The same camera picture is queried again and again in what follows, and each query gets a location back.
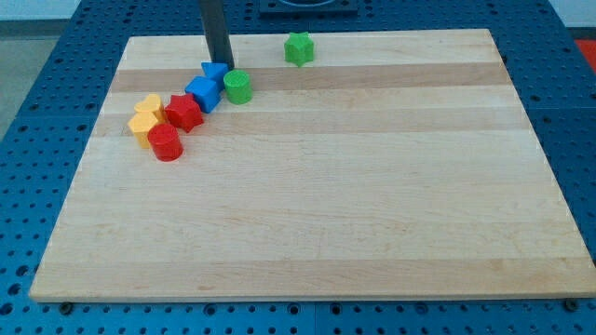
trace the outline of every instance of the green hexagonal block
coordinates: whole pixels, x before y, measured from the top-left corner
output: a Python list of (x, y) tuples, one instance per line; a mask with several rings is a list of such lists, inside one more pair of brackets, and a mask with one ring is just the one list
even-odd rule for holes
[(302, 67), (307, 61), (315, 59), (315, 42), (308, 37), (308, 33), (290, 33), (290, 38), (284, 44), (286, 61)]

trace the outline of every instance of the wooden board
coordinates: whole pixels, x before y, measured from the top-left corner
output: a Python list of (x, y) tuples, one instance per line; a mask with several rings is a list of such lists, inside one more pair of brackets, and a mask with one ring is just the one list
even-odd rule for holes
[(134, 37), (36, 274), (41, 302), (582, 297), (596, 270), (486, 30), (232, 36), (252, 77), (156, 161), (126, 129), (209, 58)]

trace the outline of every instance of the yellow hexagonal block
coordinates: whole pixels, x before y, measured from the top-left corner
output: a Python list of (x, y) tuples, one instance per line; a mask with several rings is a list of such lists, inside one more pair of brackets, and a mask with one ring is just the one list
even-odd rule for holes
[(164, 113), (164, 104), (161, 97), (155, 93), (148, 94), (143, 101), (134, 105), (134, 111), (137, 113), (151, 113), (156, 116), (159, 123), (166, 122)]
[(161, 124), (153, 113), (136, 113), (129, 120), (129, 129), (137, 138), (137, 142), (143, 149), (151, 148), (147, 134), (152, 127)]

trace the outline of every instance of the blue block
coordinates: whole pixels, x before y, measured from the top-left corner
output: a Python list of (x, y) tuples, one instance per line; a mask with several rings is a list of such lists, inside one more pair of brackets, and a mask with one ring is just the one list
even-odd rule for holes
[(184, 92), (192, 93), (196, 103), (201, 107), (201, 111), (207, 114), (211, 113), (221, 99), (217, 83), (202, 76), (197, 76), (188, 83)]
[(220, 92), (223, 91), (225, 89), (224, 75), (229, 71), (227, 64), (204, 61), (201, 63), (201, 67), (205, 76), (217, 83)]

